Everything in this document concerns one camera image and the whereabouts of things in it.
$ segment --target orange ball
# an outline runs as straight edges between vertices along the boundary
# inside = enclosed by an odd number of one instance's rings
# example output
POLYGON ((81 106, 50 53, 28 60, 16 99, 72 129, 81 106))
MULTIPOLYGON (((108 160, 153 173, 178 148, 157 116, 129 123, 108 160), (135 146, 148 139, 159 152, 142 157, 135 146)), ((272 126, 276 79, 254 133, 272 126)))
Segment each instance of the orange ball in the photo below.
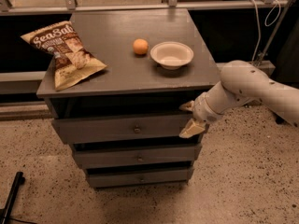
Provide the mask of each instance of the orange ball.
POLYGON ((144 39, 137 39, 133 43, 134 53, 137 55, 147 54, 149 49, 149 43, 144 39))

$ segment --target tabletop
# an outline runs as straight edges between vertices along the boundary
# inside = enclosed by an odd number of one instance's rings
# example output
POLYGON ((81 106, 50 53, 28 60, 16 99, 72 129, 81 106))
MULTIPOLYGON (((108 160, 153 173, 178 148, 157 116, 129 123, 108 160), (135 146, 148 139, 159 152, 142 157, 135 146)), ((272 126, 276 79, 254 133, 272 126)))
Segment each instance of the tabletop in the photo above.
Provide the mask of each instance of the tabletop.
POLYGON ((53 60, 37 91, 40 98, 204 90, 220 80, 217 65, 187 9, 82 12, 73 14, 71 21, 84 48, 107 68, 56 91, 53 60), (138 38, 149 42, 144 56, 133 52, 138 38), (165 41, 189 46, 193 60, 178 70, 162 68, 150 57, 150 49, 165 41))

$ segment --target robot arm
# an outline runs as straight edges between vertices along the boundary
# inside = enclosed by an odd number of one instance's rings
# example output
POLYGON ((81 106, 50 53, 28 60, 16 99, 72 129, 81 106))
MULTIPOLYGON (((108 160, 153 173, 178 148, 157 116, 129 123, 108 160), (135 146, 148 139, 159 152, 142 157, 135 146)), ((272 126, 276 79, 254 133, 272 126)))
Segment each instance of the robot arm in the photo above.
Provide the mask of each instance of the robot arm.
POLYGON ((193 112, 195 119, 188 122, 180 134, 190 137, 204 130, 205 124, 221 119, 225 110, 258 100, 291 125, 299 125, 299 90, 270 79, 253 65, 233 61, 221 69, 221 81, 195 101, 180 107, 193 112))

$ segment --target chip bag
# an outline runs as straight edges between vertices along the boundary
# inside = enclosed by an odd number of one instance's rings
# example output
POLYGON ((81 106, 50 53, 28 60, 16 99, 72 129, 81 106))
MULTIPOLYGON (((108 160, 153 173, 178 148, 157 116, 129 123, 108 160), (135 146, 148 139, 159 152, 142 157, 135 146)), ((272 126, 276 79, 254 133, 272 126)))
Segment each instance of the chip bag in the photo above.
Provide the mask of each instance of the chip bag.
POLYGON ((71 21, 55 23, 21 38, 33 47, 54 55, 56 91, 74 86, 107 67, 83 48, 71 21))

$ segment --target white bowl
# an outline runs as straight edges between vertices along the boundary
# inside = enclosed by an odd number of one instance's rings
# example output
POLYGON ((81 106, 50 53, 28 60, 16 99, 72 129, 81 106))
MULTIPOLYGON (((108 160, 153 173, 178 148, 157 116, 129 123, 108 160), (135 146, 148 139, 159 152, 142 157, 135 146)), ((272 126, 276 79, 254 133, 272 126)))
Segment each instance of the white bowl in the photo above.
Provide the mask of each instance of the white bowl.
POLYGON ((177 70, 189 63, 193 58, 193 51, 179 42, 163 42, 154 46, 150 51, 151 58, 168 70, 177 70))

